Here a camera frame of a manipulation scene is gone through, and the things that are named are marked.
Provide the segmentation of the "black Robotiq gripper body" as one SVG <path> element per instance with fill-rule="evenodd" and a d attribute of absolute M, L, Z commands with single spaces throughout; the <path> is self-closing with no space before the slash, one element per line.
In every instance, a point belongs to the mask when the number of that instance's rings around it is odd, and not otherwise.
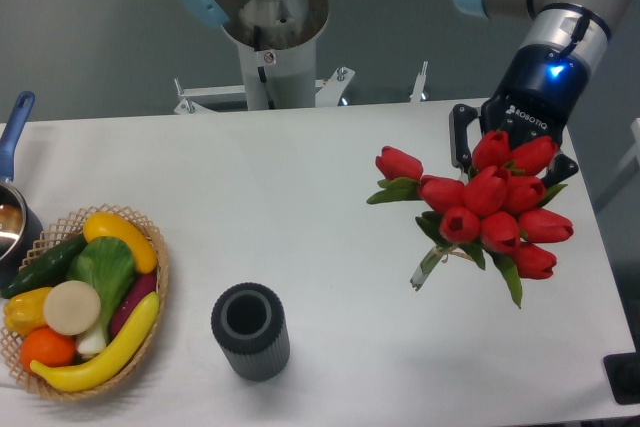
<path fill-rule="evenodd" d="M 563 132 L 590 77 L 576 57 L 562 57 L 550 46 L 519 49 L 495 93 L 481 107 L 483 133 L 505 129 L 509 145 L 550 136 L 560 146 Z"/>

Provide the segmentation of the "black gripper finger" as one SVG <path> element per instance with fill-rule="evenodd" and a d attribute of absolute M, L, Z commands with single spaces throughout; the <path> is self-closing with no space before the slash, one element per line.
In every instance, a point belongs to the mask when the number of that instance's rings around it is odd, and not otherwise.
<path fill-rule="evenodd" d="M 558 185 L 579 172 L 578 163 L 563 152 L 557 153 L 542 177 L 546 189 Z"/>
<path fill-rule="evenodd" d="M 449 139 L 451 164 L 468 174 L 472 165 L 472 153 L 468 142 L 468 127 L 480 118 L 480 108 L 456 104 L 449 114 Z"/>

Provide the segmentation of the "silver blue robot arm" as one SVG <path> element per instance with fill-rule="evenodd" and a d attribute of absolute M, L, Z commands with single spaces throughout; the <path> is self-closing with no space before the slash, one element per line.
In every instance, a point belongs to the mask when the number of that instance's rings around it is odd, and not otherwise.
<path fill-rule="evenodd" d="M 467 15 L 523 17 L 531 28 L 494 94 L 450 114 L 453 166 L 472 166 L 467 128 L 504 130 L 516 148 L 542 136 L 560 144 L 569 117 L 633 0 L 453 0 Z"/>

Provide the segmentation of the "robot base column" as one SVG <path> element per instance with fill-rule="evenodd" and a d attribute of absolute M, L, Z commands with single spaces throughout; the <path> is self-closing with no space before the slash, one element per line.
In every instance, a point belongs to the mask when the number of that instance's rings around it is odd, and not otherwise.
<path fill-rule="evenodd" d="M 328 0 L 180 0 L 236 45 L 251 110 L 308 108 L 316 101 L 316 42 Z"/>

